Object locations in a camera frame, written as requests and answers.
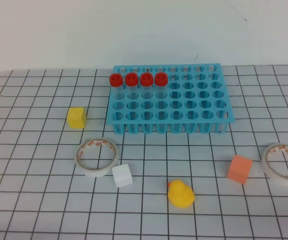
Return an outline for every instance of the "orange cube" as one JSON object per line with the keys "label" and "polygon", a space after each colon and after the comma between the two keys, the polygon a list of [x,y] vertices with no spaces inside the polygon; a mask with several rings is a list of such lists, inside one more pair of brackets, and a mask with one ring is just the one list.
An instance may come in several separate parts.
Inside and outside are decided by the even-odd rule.
{"label": "orange cube", "polygon": [[253,161],[250,159],[235,155],[229,166],[227,177],[240,184],[245,184],[252,163]]}

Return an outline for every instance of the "grid paper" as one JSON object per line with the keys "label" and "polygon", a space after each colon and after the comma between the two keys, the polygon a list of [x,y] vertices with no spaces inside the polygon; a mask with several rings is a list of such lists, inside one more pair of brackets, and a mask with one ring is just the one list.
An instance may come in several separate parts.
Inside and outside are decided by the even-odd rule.
{"label": "grid paper", "polygon": [[[224,66],[236,122],[223,135],[115,135],[106,125],[111,69],[0,73],[0,240],[288,239],[288,187],[267,179],[260,154],[288,143],[288,65]],[[87,108],[84,129],[67,126],[69,107]],[[115,187],[75,169],[77,146],[113,140],[133,184]],[[226,178],[235,154],[254,160],[247,183]],[[89,159],[109,159],[101,149]],[[271,162],[288,174],[288,160]],[[196,201],[167,201],[182,179]]]}

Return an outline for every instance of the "tape roll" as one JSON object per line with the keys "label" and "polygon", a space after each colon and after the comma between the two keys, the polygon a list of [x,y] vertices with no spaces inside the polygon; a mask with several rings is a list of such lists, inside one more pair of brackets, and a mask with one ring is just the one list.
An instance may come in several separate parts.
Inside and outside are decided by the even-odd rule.
{"label": "tape roll", "polygon": [[[114,158],[112,162],[108,166],[101,168],[101,169],[85,168],[81,166],[80,158],[83,156],[85,150],[89,148],[100,147],[100,146],[108,147],[114,151]],[[118,153],[118,149],[116,145],[104,137],[91,138],[87,142],[80,144],[77,150],[76,156],[75,156],[76,166],[80,168],[86,176],[89,176],[92,178],[102,177],[106,175],[108,171],[117,163],[118,160],[119,160],[119,153]]]}
{"label": "tape roll", "polygon": [[277,173],[268,164],[267,156],[269,154],[276,153],[276,152],[283,152],[284,154],[288,155],[288,144],[282,144],[282,143],[272,144],[268,148],[265,149],[262,160],[261,160],[261,165],[262,165],[263,171],[274,182],[276,182],[280,185],[283,185],[283,186],[288,186],[288,177]]}

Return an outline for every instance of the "red screw cap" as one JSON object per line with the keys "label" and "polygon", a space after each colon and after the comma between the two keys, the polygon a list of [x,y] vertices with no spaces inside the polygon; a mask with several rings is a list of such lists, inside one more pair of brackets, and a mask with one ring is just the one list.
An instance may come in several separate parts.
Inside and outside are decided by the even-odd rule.
{"label": "red screw cap", "polygon": [[155,84],[157,86],[163,87],[168,83],[168,76],[164,72],[158,72],[155,75]]}
{"label": "red screw cap", "polygon": [[130,72],[125,76],[125,82],[127,86],[133,87],[138,84],[138,75],[134,72]]}
{"label": "red screw cap", "polygon": [[144,72],[140,75],[140,84],[144,87],[152,86],[154,83],[154,76],[150,72]]}
{"label": "red screw cap", "polygon": [[109,82],[112,87],[119,87],[123,84],[123,76],[120,73],[113,73],[109,76]]}

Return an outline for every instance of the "rubber duck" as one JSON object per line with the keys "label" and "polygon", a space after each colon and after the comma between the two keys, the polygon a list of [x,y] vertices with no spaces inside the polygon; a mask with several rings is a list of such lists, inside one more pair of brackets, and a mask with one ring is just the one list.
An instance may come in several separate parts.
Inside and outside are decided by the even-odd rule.
{"label": "rubber duck", "polygon": [[168,183],[168,199],[178,208],[187,208],[195,201],[193,190],[181,180],[174,180]]}

